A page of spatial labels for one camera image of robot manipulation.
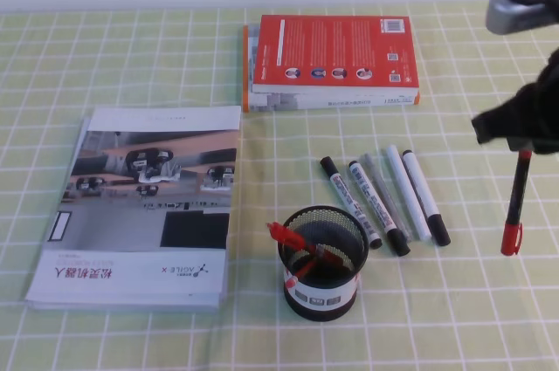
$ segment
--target pen holder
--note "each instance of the pen holder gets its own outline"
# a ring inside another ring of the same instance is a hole
[[[330,321],[345,314],[355,302],[359,271],[369,254],[365,230],[350,214],[326,205],[307,207],[284,225],[302,235],[317,249],[340,257],[343,266],[316,259],[308,251],[278,244],[285,266],[283,292],[287,304],[305,319]],[[307,267],[301,276],[300,272]]]

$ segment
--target white marker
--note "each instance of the white marker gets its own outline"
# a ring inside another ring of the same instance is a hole
[[[334,185],[335,191],[340,196],[346,210],[349,214],[355,217],[359,224],[365,229],[365,233],[369,236],[369,244],[372,249],[378,249],[383,245],[383,241],[378,236],[378,233],[373,229],[373,224],[370,223],[367,216],[363,212],[361,205],[355,198],[349,193],[348,185],[343,181],[338,168],[335,166],[334,162],[330,157],[324,157],[321,160],[321,166],[330,178],[330,181]]]
[[[429,226],[433,238],[439,246],[447,246],[450,244],[451,238],[448,236],[445,223],[443,223],[443,217],[440,215],[416,155],[414,155],[411,150],[405,150],[402,154],[402,160],[408,170],[411,184],[418,194],[419,202],[427,217],[427,225]]]
[[[381,197],[376,193],[375,188],[371,184],[369,178],[365,174],[363,167],[357,161],[352,161],[349,164],[349,171],[355,178],[357,186],[365,196],[370,207],[375,211],[376,218],[383,225],[386,237],[392,246],[392,250],[398,256],[405,256],[410,253],[410,248],[405,240],[405,235],[394,224],[392,217],[384,207]]]
[[[365,153],[364,158],[365,158],[365,162],[369,166],[369,172],[373,176],[373,183],[375,184],[376,190],[378,190],[378,193],[380,194],[381,199],[383,200],[386,210],[388,210],[388,212],[390,213],[390,216],[392,217],[394,224],[398,227],[398,229],[400,229],[403,232],[406,240],[410,242],[412,240],[411,234],[406,228],[406,226],[404,225],[402,218],[400,218],[400,214],[398,213],[396,205],[394,204],[392,195],[390,194],[390,191],[388,190],[386,183],[384,183],[383,176],[381,175],[380,170],[376,168],[376,164],[373,162],[373,156],[370,155],[369,153]]]
[[[416,232],[418,233],[419,239],[429,240],[431,238],[431,232],[429,227],[425,222],[425,217],[423,211],[421,210],[421,205],[419,205],[416,193],[411,186],[408,174],[405,173],[404,165],[402,164],[402,159],[400,159],[400,154],[396,149],[396,146],[392,145],[386,149],[386,155],[390,161],[392,171],[396,177],[396,182],[402,195],[404,195],[405,204],[408,207],[408,211],[411,215],[411,220],[416,227]]]

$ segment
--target marker cap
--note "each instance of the marker cap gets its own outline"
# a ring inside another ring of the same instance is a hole
[[[376,238],[374,240],[371,240],[369,246],[371,249],[380,249],[383,246],[383,241],[380,237]]]
[[[405,235],[400,229],[388,230],[386,232],[386,237],[390,242],[390,247],[398,256],[402,257],[410,253],[410,248],[408,247]]]
[[[505,224],[500,252],[505,256],[517,255],[522,243],[522,224]]]
[[[443,223],[443,217],[440,214],[434,214],[427,218],[427,225],[439,246],[447,246],[451,243],[451,238],[448,236],[445,223]]]
[[[335,175],[336,173],[340,173],[338,172],[338,168],[335,166],[334,162],[329,156],[326,156],[321,160],[321,166],[326,172],[326,174],[328,175],[328,177],[332,177],[332,175]]]

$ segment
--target book cover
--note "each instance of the book cover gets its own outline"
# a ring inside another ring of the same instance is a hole
[[[410,20],[264,15],[253,77],[253,93],[417,93]]]
[[[216,307],[239,121],[239,106],[95,111],[27,301]]]

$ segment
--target green checkered tablecloth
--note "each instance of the green checkered tablecloth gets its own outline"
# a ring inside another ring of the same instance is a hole
[[[533,160],[521,255],[504,258],[515,157],[504,142],[480,148],[470,127],[474,114],[535,77],[559,28],[496,37],[484,28],[485,6],[0,16],[0,369],[559,369],[558,159]],[[244,116],[220,313],[26,308],[84,115],[96,106],[239,104],[240,28],[270,12],[410,14],[419,106]],[[416,152],[452,244],[414,242],[405,258],[385,245],[370,253],[348,314],[323,324],[299,318],[283,299],[265,223],[311,204],[340,205],[321,157],[343,166],[391,143]]]

